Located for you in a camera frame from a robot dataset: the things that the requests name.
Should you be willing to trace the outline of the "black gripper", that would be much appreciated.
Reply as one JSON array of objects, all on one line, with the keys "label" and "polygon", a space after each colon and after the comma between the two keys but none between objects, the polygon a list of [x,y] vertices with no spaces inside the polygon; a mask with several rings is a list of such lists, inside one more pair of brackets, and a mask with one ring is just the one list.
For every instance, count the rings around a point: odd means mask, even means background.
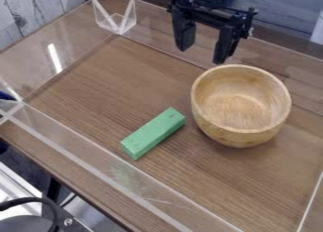
[{"label": "black gripper", "polygon": [[184,52],[196,41],[196,23],[220,29],[213,62],[222,64],[235,53],[240,37],[247,39],[252,32],[252,21],[257,9],[237,9],[233,0],[170,0],[174,40]]}]

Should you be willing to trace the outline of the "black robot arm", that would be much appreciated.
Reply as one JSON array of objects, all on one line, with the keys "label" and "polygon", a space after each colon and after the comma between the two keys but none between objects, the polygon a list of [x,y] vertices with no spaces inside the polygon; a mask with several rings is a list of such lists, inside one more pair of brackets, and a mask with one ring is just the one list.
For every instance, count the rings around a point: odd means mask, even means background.
[{"label": "black robot arm", "polygon": [[233,8],[233,0],[169,0],[174,41],[186,51],[196,42],[197,23],[220,31],[214,46],[213,62],[224,64],[233,55],[240,39],[247,39],[253,30],[252,21],[259,11]]}]

